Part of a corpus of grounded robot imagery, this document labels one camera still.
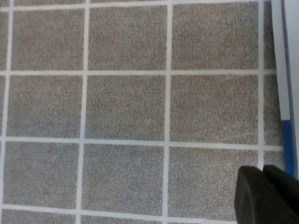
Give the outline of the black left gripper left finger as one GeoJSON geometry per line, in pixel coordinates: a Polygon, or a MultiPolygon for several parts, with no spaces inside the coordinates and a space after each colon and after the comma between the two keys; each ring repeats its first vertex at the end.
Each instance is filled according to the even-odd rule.
{"type": "Polygon", "coordinates": [[[292,211],[263,170],[254,166],[241,166],[238,170],[234,207],[239,224],[299,222],[299,211],[292,211]]]}

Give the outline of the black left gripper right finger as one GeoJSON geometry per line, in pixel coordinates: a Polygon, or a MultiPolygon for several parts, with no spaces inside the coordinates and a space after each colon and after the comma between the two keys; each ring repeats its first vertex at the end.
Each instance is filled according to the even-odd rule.
{"type": "Polygon", "coordinates": [[[263,173],[292,211],[299,211],[299,181],[274,165],[264,165],[263,173]]]}

